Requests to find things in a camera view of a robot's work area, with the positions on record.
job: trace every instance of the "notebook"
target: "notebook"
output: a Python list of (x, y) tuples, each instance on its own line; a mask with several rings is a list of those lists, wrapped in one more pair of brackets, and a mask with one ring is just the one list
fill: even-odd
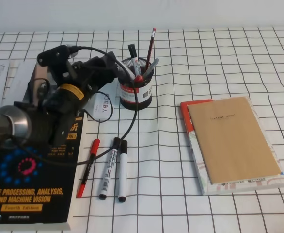
[(280, 174), (246, 98), (189, 105), (188, 109), (212, 184)]

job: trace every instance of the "pencil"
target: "pencil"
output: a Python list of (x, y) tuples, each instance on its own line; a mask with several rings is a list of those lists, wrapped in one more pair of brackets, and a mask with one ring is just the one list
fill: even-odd
[(153, 28), (151, 41), (150, 41), (150, 47), (148, 48), (148, 54), (147, 54), (147, 59), (146, 59), (145, 71), (147, 70), (147, 68), (149, 66), (149, 63), (150, 63), (150, 60), (151, 60), (151, 54), (152, 54), (152, 47), (153, 47), (153, 43), (154, 43), (155, 31), (156, 31), (156, 28)]

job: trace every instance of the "grid pattern tablecloth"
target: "grid pattern tablecloth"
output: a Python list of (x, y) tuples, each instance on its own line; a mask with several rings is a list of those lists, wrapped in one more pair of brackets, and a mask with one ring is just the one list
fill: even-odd
[[(146, 57), (151, 31), (0, 33), (0, 59), (35, 59), (60, 44), (93, 46), (128, 58)], [(284, 27), (158, 30), (153, 101), (139, 111), (128, 140), (128, 198), (119, 203), (116, 166), (105, 201), (98, 198), (107, 157), (92, 167), (84, 197), (74, 200), (75, 233), (284, 233), (284, 188), (201, 196), (179, 104), (249, 96), (284, 169)], [(101, 56), (80, 51), (75, 61)], [(16, 69), (9, 72), (6, 89)], [(117, 98), (112, 119), (88, 121), (83, 155), (122, 136), (133, 112)]]

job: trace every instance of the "pen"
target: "pen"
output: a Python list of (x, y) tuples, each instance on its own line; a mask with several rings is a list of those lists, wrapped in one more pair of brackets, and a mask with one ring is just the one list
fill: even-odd
[(141, 74), (141, 69), (140, 69), (140, 65), (139, 65), (136, 47), (135, 47), (134, 44), (131, 44), (131, 45), (128, 45), (128, 49), (129, 49), (129, 52), (130, 52), (134, 72), (136, 73), (136, 76), (138, 76), (138, 75)]
[(82, 182), (80, 184), (79, 191), (78, 191), (78, 194), (77, 194), (77, 198), (81, 198), (82, 195), (83, 195), (83, 191), (84, 191), (84, 188), (85, 188), (88, 176), (89, 176), (90, 168), (92, 167), (92, 164), (93, 164), (95, 157), (97, 155), (97, 150), (99, 148), (99, 144), (100, 144), (100, 139), (97, 138), (95, 141), (93, 141), (92, 147), (89, 151), (90, 162), (86, 166), (84, 176), (83, 176), (83, 179), (82, 179)]
[(118, 137), (114, 138), (113, 141), (113, 148), (110, 152), (110, 158), (108, 161), (108, 165), (107, 165), (107, 169), (106, 172), (104, 174), (104, 178), (103, 178), (103, 186), (99, 195), (99, 198), (102, 200), (105, 200), (105, 198), (107, 198), (107, 193), (108, 193), (108, 187), (109, 187), (109, 182), (110, 182), (110, 177), (113, 171), (113, 167), (114, 167), (114, 163), (116, 160), (116, 156), (117, 156), (117, 150), (119, 148), (119, 144), (120, 144), (121, 140)]
[[(115, 58), (116, 58), (116, 60), (119, 61), (119, 62), (123, 65), (123, 67), (127, 70), (128, 74), (130, 75), (130, 78), (131, 78), (132, 80), (135, 80), (136, 76), (133, 74), (133, 72), (132, 72), (121, 60), (119, 60), (117, 57), (115, 57)], [(122, 69), (118, 64), (117, 64), (117, 66), (118, 66), (118, 71), (121, 72), (123, 75), (126, 75), (126, 73), (123, 71), (123, 69)]]
[(143, 74), (144, 79), (152, 72), (153, 69), (155, 69), (155, 66), (158, 64), (158, 62), (159, 58), (156, 58), (147, 71)]
[(156, 31), (156, 28), (153, 28), (151, 41), (150, 41), (150, 47), (148, 47), (148, 54), (147, 54), (147, 58), (146, 58), (145, 70), (147, 70), (149, 63), (150, 63), (151, 54), (152, 54), (152, 47), (153, 47), (154, 37), (155, 37), (155, 31)]
[(125, 202), (127, 198), (127, 153), (128, 153), (128, 142), (123, 140), (121, 143), (121, 164), (119, 171), (119, 202)]

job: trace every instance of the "black mesh pen holder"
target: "black mesh pen holder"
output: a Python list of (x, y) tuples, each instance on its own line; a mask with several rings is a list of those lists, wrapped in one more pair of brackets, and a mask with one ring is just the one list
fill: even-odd
[[(146, 60), (144, 58), (139, 57), (138, 61), (141, 69), (141, 75), (143, 75), (146, 71), (145, 70)], [(131, 58), (125, 59), (122, 62), (135, 74)], [(147, 75), (147, 77), (145, 77), (143, 81), (134, 82), (138, 97), (138, 110), (142, 110), (148, 107), (152, 102), (151, 80), (153, 75), (154, 75), (154, 70), (152, 70), (152, 72), (149, 75)], [(118, 81), (120, 83), (120, 103), (126, 109), (135, 110), (136, 109), (135, 97), (130, 82), (121, 79), (118, 79)]]

